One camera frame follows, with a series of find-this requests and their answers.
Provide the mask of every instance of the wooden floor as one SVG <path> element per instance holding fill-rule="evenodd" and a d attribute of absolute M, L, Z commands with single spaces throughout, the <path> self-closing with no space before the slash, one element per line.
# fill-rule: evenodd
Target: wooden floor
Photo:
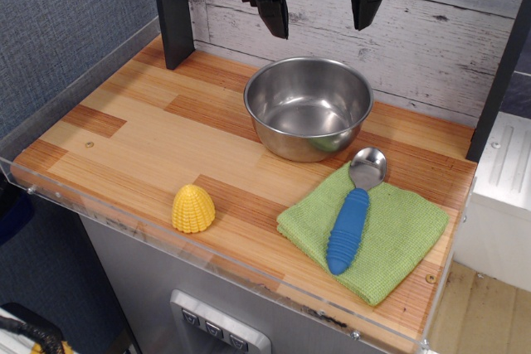
<path fill-rule="evenodd" d="M 531 293 L 454 262 L 428 340 L 439 354 L 531 353 Z"/>

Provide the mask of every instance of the black metal post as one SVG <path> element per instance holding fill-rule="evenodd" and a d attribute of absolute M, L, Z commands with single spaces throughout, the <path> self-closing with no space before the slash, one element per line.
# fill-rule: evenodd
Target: black metal post
<path fill-rule="evenodd" d="M 531 0 L 522 0 L 466 158 L 479 162 L 531 27 Z"/>
<path fill-rule="evenodd" d="M 157 0 L 166 68 L 175 69 L 194 51 L 188 0 Z"/>

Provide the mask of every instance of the bowl rim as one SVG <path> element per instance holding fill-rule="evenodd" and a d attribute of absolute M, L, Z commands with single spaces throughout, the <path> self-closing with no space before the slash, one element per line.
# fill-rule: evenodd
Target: bowl rim
<path fill-rule="evenodd" d="M 353 74 L 356 77 L 358 77 L 368 89 L 369 105 L 368 105 L 368 108 L 367 108 L 367 111 L 365 112 L 365 114 L 355 124 L 352 124 L 352 125 L 348 126 L 345 129 L 338 130 L 337 132 L 327 133 L 327 134 L 295 134 L 295 133 L 288 133 L 288 132 L 285 132 L 283 130 L 272 128 L 269 124 L 266 124 L 263 121 L 261 121 L 255 115 L 255 113 L 252 112 L 251 107 L 249 105 L 249 100 L 248 100 L 249 88 L 251 87 L 252 83 L 260 75 L 262 75 L 264 72 L 266 72 L 267 70 L 270 70 L 271 68 L 273 68 L 273 67 L 275 67 L 275 66 L 277 66 L 279 64 L 284 64 L 286 62 L 291 62 L 291 61 L 325 61 L 327 63 L 335 64 L 335 65 L 337 65 L 337 66 L 339 66 L 341 68 L 344 68 L 345 70 L 347 70 L 351 74 Z M 330 137 L 330 136 L 335 136 L 335 135 L 338 135 L 338 134 L 341 134 L 341 133 L 345 133 L 345 132 L 348 132 L 349 130 L 352 130 L 352 129 L 355 129 L 356 127 L 358 127 L 368 117 L 368 115 L 370 114 L 371 110 L 373 109 L 373 106 L 374 106 L 374 95 L 373 95 L 373 87 L 369 84 L 367 78 L 365 78 L 365 76 L 363 76 L 358 70 L 356 70 L 355 68 L 353 68 L 350 65 L 344 64 L 341 61 L 336 61 L 336 60 L 332 60 L 332 59 L 325 58 L 325 57 L 295 56 L 295 57 L 288 57 L 288 58 L 284 58 L 282 60 L 271 62 L 270 64 L 262 66 L 257 72 L 255 72 L 252 75 L 252 77 L 247 81 L 246 87 L 243 90 L 243 101 L 245 103 L 247 112 L 251 115 L 253 120 L 258 122 L 262 126 L 268 128 L 269 130 L 272 130 L 272 131 L 280 133 L 280 134 L 284 134 L 285 136 L 291 136 L 291 137 L 296 137 L 296 138 L 324 138 L 324 137 Z"/>

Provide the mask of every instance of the wooden tabletop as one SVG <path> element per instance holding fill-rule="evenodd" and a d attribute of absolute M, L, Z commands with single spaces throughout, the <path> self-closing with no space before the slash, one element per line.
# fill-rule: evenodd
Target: wooden tabletop
<path fill-rule="evenodd" d="M 260 143 L 243 104 L 255 71 L 197 51 L 166 70 L 158 38 L 22 152 L 13 175 L 151 245 L 204 259 L 216 272 L 285 298 L 332 327 L 412 352 L 411 342 L 424 336 L 475 172 L 476 164 L 465 160 L 473 129 L 376 103 L 337 157 L 286 161 Z M 367 146 L 386 154 L 387 182 L 450 216 L 426 258 L 375 308 L 276 230 L 280 212 Z M 217 210 L 212 225 L 194 235 L 171 226 L 173 198 L 188 183 L 205 188 Z"/>

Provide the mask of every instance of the white wood wall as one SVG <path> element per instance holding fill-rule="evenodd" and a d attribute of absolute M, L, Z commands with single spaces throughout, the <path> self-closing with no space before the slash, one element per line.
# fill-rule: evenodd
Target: white wood wall
<path fill-rule="evenodd" d="M 287 41 L 249 3 L 189 2 L 198 50 L 256 66 L 332 58 L 364 74 L 376 100 L 475 126 L 521 0 L 383 0 L 361 32 L 350 0 L 287 0 Z"/>

